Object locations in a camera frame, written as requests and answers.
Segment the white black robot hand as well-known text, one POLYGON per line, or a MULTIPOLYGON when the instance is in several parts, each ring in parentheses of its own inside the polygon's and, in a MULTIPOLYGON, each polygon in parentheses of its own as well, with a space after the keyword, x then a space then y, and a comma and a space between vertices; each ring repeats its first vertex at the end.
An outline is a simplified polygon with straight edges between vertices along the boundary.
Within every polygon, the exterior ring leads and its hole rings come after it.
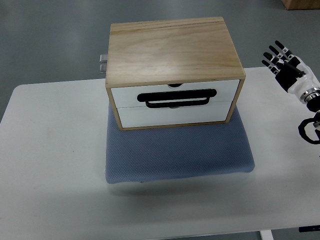
POLYGON ((320 106, 320 83, 311 68, 293 54, 280 41, 270 45, 270 52, 264 52, 261 61, 275 77, 282 89, 311 108, 320 106))

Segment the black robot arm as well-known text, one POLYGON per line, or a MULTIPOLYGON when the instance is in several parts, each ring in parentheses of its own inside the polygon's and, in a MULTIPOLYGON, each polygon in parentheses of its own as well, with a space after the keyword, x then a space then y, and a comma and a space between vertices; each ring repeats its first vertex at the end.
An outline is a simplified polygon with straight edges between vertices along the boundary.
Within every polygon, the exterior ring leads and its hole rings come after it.
POLYGON ((304 119, 300 125, 298 126, 298 132, 299 135, 304 139, 306 142, 313 144, 313 145, 319 145, 320 144, 320 96, 317 95, 313 98, 311 98, 307 103, 306 107, 309 111, 315 113, 315 115, 311 118, 304 119), (312 123, 314 127, 314 132, 316 136, 318 137, 318 140, 313 140, 309 138, 309 136, 306 133, 305 127, 312 123))

